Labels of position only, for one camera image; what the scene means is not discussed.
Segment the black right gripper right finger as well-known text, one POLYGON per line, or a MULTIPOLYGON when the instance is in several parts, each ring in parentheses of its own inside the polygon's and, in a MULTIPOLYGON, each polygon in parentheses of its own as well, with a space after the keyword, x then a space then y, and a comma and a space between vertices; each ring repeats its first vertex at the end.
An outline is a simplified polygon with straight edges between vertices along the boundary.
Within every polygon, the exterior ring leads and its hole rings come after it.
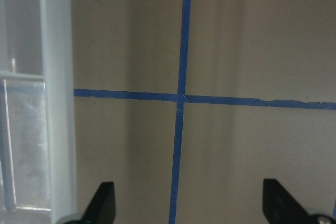
POLYGON ((265 178, 262 186, 263 214, 268 223, 319 223, 318 217, 308 214, 276 179, 265 178))

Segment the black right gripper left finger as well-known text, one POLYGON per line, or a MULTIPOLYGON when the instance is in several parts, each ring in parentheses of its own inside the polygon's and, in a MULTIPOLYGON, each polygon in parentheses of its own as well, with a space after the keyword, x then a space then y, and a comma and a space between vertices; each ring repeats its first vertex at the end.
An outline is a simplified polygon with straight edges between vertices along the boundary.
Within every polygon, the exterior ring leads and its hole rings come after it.
POLYGON ((113 182, 103 182, 98 187, 81 223, 113 224, 116 216, 116 200, 113 182))

